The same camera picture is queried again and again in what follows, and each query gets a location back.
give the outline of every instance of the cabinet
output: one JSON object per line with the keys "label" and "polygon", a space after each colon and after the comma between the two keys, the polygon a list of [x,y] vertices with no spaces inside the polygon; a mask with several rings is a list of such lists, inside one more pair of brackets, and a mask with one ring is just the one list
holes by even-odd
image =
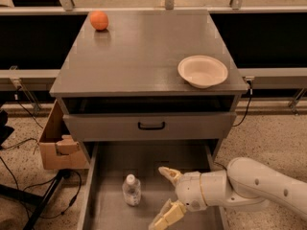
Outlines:
{"label": "cabinet", "polygon": [[[210,171],[248,88],[206,10],[106,13],[109,26],[102,32],[87,17],[51,95],[84,152],[96,144],[88,155],[79,229],[146,229],[164,200],[176,199],[157,167]],[[207,89],[191,86],[177,66],[193,55],[223,62],[227,80]],[[127,173],[142,181],[138,209],[121,200]],[[176,229],[223,225],[219,208],[188,215]]]}

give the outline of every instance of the speckled floor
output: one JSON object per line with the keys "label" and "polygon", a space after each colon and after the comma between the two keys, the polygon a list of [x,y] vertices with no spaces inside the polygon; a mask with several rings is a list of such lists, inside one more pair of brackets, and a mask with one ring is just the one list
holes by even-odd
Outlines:
{"label": "speckled floor", "polygon": [[[242,119],[245,106],[246,102],[240,102],[236,122]],[[43,107],[37,117],[37,121],[42,126],[46,123],[51,105],[46,104]],[[15,132],[5,142],[4,147],[27,138],[39,138],[42,129],[21,107],[5,104],[3,108],[10,114],[8,125],[15,128]],[[307,182],[307,103],[299,103],[298,110],[300,115],[295,116],[287,107],[287,102],[252,102],[244,122],[234,127],[224,140],[216,162],[227,165],[234,157],[246,156],[288,176]],[[47,181],[56,174],[55,171],[43,170],[35,141],[29,141],[19,149],[0,150],[0,156],[14,173],[21,189]],[[79,172],[84,183],[87,171]],[[15,187],[12,176],[2,163],[0,163],[0,181],[1,184]],[[78,185],[79,179],[74,174],[65,179],[42,215],[55,216],[65,209],[70,198],[77,192]],[[31,192],[41,195],[44,189],[35,187]],[[84,186],[76,203],[65,215],[54,219],[40,218],[35,229],[77,229],[79,213],[83,205],[83,190]],[[22,229],[27,221],[24,207],[17,201],[3,197],[0,197],[0,205],[0,229]],[[275,203],[271,203],[261,212],[247,213],[234,210],[226,210],[226,212],[230,230],[307,229],[307,221]]]}

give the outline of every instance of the white bottle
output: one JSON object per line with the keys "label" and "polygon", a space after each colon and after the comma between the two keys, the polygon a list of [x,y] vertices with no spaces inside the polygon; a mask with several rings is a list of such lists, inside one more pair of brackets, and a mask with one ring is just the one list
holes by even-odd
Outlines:
{"label": "white bottle", "polygon": [[130,206],[136,206],[141,200],[141,182],[133,174],[129,174],[123,183],[124,200]]}

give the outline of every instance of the gray tabletop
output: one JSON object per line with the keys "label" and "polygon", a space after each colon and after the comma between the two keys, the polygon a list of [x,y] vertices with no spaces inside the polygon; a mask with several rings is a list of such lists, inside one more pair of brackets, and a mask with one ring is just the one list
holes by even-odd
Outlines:
{"label": "gray tabletop", "polygon": [[[245,93],[242,80],[206,10],[106,11],[107,30],[86,18],[51,89],[55,97]],[[225,82],[198,89],[178,64],[203,55],[228,68]]]}

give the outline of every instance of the open drawer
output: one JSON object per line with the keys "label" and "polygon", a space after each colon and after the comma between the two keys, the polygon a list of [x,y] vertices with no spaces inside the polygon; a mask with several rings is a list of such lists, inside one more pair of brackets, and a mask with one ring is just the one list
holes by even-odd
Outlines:
{"label": "open drawer", "polygon": [[[173,185],[159,172],[166,166],[182,173],[209,172],[211,155],[205,141],[105,142],[94,149],[84,192],[78,230],[145,230],[169,198],[177,200]],[[142,198],[130,207],[122,184],[133,173],[141,181]],[[209,207],[187,212],[169,230],[227,229],[224,209]]]}
{"label": "open drawer", "polygon": [[225,138],[235,112],[189,115],[65,115],[64,121],[78,141],[182,140]]}

